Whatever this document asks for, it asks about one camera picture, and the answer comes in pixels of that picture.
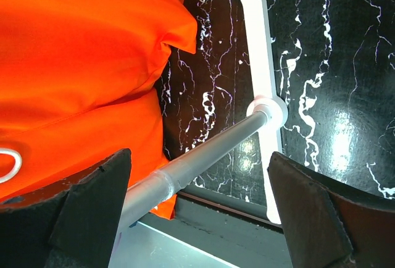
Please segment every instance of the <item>white plastic loop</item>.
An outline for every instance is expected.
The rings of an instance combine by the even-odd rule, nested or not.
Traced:
[[[15,159],[15,164],[11,171],[8,174],[0,177],[0,183],[5,183],[12,179],[19,172],[19,169],[22,166],[22,157],[17,151],[6,148],[0,148],[0,154],[10,155]]]

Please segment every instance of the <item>marble tabletop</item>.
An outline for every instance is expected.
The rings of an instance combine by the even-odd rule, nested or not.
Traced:
[[[395,199],[395,0],[267,0],[276,87],[289,110],[283,153]],[[197,53],[173,50],[159,86],[175,158],[239,122],[252,101],[240,0],[185,0]],[[257,135],[193,186],[265,206]]]

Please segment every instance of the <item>black marble surface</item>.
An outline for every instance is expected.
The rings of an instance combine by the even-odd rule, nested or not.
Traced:
[[[395,0],[267,0],[283,153],[395,199]],[[197,54],[174,50],[160,83],[165,150],[177,157],[245,118],[251,74],[240,0],[186,0]],[[257,135],[193,186],[265,206]]]

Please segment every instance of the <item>orange fabric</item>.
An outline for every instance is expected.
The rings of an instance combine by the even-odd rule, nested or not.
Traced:
[[[122,148],[132,151],[129,185],[167,162],[152,87],[169,45],[195,51],[182,1],[0,0],[0,148],[23,159],[0,200]],[[12,162],[0,154],[0,176]],[[155,212],[169,218],[174,203]]]

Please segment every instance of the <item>metal rod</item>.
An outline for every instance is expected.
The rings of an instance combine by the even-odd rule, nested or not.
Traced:
[[[257,106],[249,117],[131,186],[125,196],[118,231],[185,188],[194,178],[264,126],[268,121],[264,110],[265,106]]]

